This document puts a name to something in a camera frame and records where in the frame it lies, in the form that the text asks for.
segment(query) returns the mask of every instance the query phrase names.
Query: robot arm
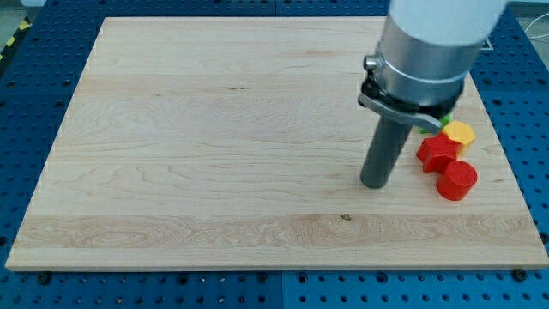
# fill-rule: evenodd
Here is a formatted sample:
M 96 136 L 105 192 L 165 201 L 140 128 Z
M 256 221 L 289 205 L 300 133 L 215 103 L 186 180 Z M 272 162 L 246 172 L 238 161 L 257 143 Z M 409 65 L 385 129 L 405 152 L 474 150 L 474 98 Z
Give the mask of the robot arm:
M 454 108 L 505 0 L 392 0 L 359 103 L 381 118 L 360 174 L 383 187 L 413 125 L 433 133 Z

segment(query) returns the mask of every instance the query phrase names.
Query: red block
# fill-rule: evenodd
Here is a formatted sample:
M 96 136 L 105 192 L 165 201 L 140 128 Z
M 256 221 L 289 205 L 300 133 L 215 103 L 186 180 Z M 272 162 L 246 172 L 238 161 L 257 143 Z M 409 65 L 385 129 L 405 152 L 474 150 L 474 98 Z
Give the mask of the red block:
M 442 173 L 444 168 L 457 160 L 461 144 L 450 140 L 444 133 L 426 138 L 419 147 L 416 156 L 423 162 L 423 172 Z
M 478 177 L 477 171 L 467 162 L 450 162 L 437 181 L 438 193 L 450 201 L 462 200 L 477 183 Z

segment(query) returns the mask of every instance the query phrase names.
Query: blue pegboard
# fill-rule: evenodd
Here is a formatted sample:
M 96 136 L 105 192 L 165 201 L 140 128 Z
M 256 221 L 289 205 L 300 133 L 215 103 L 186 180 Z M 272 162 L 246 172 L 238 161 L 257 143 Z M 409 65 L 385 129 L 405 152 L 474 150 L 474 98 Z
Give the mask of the blue pegboard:
M 0 261 L 105 16 L 386 15 L 386 0 L 50 0 L 0 81 Z M 549 233 L 549 73 L 506 11 L 472 69 L 534 221 Z M 549 270 L 14 274 L 12 307 L 549 307 Z

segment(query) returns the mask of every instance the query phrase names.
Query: yellow hexagonal block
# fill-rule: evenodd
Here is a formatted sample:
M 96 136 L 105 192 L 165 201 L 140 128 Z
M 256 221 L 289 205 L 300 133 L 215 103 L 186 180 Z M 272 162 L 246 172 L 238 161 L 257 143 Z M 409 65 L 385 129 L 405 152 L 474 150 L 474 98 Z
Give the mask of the yellow hexagonal block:
M 444 126 L 443 133 L 452 141 L 459 142 L 462 145 L 457 154 L 458 156 L 464 155 L 476 138 L 473 128 L 461 121 L 450 122 Z

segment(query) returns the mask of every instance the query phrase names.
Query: wooden board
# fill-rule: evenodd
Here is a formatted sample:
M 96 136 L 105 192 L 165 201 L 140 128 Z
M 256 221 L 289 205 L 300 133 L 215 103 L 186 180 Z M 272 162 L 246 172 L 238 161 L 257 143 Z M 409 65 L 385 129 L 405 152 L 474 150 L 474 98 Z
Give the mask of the wooden board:
M 359 170 L 357 104 L 383 18 L 107 18 L 9 255 L 11 270 L 542 268 L 479 95 L 460 202 L 413 131 L 390 183 Z

